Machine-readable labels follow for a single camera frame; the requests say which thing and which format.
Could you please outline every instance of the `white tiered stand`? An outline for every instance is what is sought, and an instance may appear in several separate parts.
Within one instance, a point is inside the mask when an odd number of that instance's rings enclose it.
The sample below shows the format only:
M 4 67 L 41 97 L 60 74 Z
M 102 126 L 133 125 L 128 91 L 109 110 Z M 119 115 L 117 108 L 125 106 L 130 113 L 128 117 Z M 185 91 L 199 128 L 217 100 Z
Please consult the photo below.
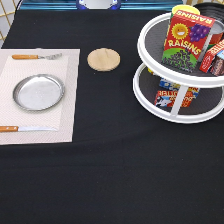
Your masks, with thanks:
M 140 58 L 143 61 L 135 73 L 134 80 L 133 80 L 133 90 L 136 98 L 140 102 L 140 104 L 153 113 L 154 115 L 163 118 L 165 120 L 176 122 L 176 123 L 199 123 L 206 120 L 209 120 L 219 114 L 222 109 L 224 108 L 224 94 L 223 94 L 223 86 L 224 86 L 224 76 L 220 77 L 197 77 L 197 76 L 190 76 L 186 74 L 182 74 L 180 72 L 173 71 L 169 68 L 166 68 L 161 63 L 158 63 L 156 60 L 149 55 L 148 51 L 145 47 L 145 37 L 152 27 L 156 26 L 156 24 L 164 21 L 169 20 L 171 13 L 166 13 L 161 16 L 158 16 L 152 20 L 150 20 L 142 29 L 139 39 L 138 39 L 138 53 Z M 139 77 L 141 72 L 145 67 L 150 68 L 156 75 L 165 78 L 171 82 L 178 83 L 181 85 L 178 95 L 176 97 L 175 103 L 171 112 L 164 111 L 156 107 L 153 103 L 149 102 L 145 96 L 142 94 L 140 87 L 139 87 Z M 197 114 L 197 115 L 179 115 L 178 112 L 180 110 L 182 101 L 184 96 L 188 90 L 188 87 L 198 87 L 198 88 L 217 88 L 222 87 L 222 97 L 220 102 L 217 106 L 215 106 L 212 110 Z

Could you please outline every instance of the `round wooden disc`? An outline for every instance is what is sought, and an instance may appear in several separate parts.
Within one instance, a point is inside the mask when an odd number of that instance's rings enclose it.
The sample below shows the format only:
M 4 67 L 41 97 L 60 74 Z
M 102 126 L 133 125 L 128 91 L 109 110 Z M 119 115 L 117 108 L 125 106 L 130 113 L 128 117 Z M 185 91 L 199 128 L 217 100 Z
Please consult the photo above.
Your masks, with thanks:
M 111 71 L 120 64 L 120 55 L 111 49 L 101 48 L 92 51 L 87 58 L 91 68 L 97 71 Z

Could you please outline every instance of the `white placemat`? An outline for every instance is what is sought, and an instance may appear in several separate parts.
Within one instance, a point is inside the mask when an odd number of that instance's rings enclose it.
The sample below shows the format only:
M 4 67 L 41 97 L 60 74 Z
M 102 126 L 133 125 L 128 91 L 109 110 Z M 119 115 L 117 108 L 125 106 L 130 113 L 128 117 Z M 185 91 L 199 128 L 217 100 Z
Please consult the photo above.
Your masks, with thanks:
M 57 60 L 14 60 L 12 54 L 50 55 L 62 53 Z M 78 77 L 79 50 L 29 49 L 0 50 L 0 125 L 48 126 L 58 131 L 0 133 L 0 144 L 53 143 L 72 141 Z M 19 108 L 12 91 L 22 79 L 36 74 L 51 74 L 65 84 L 62 100 L 52 108 L 31 112 Z

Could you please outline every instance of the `orange handle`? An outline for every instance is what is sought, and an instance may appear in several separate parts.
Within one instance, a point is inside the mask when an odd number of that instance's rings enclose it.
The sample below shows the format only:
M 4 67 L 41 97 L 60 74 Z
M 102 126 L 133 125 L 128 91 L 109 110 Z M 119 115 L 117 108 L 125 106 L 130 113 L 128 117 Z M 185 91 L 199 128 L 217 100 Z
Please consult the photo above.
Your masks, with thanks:
M 16 132 L 18 129 L 18 126 L 0 126 L 0 132 Z
M 38 55 L 20 55 L 14 54 L 12 55 L 13 59 L 38 59 Z

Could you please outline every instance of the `red box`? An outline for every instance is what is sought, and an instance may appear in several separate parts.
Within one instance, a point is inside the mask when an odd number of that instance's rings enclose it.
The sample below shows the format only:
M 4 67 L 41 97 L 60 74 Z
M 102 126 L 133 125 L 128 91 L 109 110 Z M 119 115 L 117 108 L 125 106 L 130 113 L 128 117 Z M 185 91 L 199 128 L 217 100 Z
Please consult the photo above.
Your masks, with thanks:
M 170 23 L 162 62 L 192 72 L 215 19 L 178 10 Z
M 206 52 L 200 66 L 200 70 L 207 73 L 212 66 L 215 56 L 222 50 L 224 50 L 224 39 Z
M 158 91 L 154 105 L 157 107 L 172 107 L 177 97 L 178 91 Z M 187 92 L 181 107 L 189 107 L 193 100 L 193 93 Z

